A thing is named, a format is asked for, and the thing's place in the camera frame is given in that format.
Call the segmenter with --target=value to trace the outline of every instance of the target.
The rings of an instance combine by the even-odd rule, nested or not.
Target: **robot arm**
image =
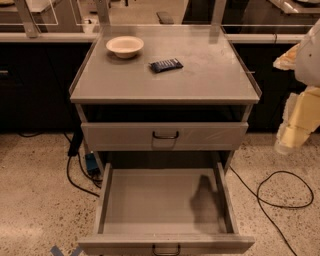
[[[310,134],[320,126],[320,20],[310,29],[297,47],[296,79],[307,85],[299,96],[290,96],[286,109],[292,113],[280,125],[275,150],[289,154],[301,147]]]

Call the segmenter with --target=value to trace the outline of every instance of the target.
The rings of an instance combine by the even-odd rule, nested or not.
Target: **drawer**
[[[238,232],[217,153],[110,155],[94,234],[78,241],[87,254],[233,254],[254,244]]]
[[[92,151],[235,150],[248,128],[230,123],[83,123]]]

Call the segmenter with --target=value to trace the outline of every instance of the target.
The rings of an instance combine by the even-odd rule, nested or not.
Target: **gray cabinet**
[[[224,175],[260,91],[211,29],[112,26],[91,48],[70,89],[103,174],[93,235],[79,240],[86,253],[243,253],[254,243],[239,234]],[[121,35],[142,38],[143,51],[108,52]],[[149,69],[169,57],[184,68]]]

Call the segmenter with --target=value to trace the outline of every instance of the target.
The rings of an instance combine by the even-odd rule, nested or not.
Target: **closed drawer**
[[[247,123],[83,123],[90,150],[235,150]]]

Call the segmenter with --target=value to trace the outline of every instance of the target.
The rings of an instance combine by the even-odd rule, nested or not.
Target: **drawer handle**
[[[152,133],[153,138],[155,139],[159,139],[159,140],[174,140],[177,139],[179,137],[179,132],[176,131],[176,134],[173,136],[159,136],[156,134],[156,132]]]
[[[176,252],[173,252],[173,253],[157,253],[156,252],[156,246],[153,245],[152,246],[152,253],[153,255],[155,256],[178,256],[180,254],[180,244],[178,244],[178,249]]]

